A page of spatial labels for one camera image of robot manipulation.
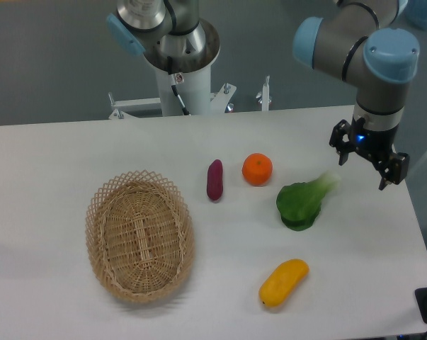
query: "white table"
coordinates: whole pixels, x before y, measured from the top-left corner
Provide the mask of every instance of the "white table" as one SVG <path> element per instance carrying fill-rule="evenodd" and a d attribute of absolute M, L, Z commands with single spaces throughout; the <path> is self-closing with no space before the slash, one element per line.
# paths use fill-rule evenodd
<path fill-rule="evenodd" d="M 0 339 L 349 339 L 423 332 L 414 290 L 427 286 L 427 252 L 405 183 L 377 189 L 370 163 L 340 167 L 328 145 L 352 107 L 0 127 Z M 274 165 L 249 186 L 253 152 Z M 207 168 L 224 164 L 224 196 L 205 195 Z M 91 197 L 123 172 L 157 171 L 193 217 L 196 260 L 183 287 L 153 305 L 111 297 L 87 256 Z M 314 226 L 279 219 L 280 188 L 328 169 L 341 188 Z M 258 289 L 281 262 L 311 272 L 277 311 Z"/>

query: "metal bracket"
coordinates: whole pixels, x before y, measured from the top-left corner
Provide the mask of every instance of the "metal bracket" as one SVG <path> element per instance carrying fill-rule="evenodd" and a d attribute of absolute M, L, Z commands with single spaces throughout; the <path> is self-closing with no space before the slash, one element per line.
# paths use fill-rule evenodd
<path fill-rule="evenodd" d="M 236 86 L 226 83 L 223 85 L 222 89 L 218 93 L 211 93 L 211 112 L 231 112 L 231 110 L 233 110 L 234 104 L 230 103 L 230 99 L 232 98 L 236 90 Z M 111 92 L 108 93 L 108 96 L 111 109 L 113 110 L 113 113 L 110 114 L 109 119 L 138 118 L 133 115 L 129 115 L 123 111 L 138 113 L 141 111 L 161 109 L 160 98 L 135 99 L 131 101 L 115 101 Z"/>
<path fill-rule="evenodd" d="M 226 83 L 218 91 L 216 96 L 210 102 L 210 112 L 212 115 L 220 114 L 228 111 L 231 107 L 228 108 L 229 102 L 232 99 L 237 87 Z"/>

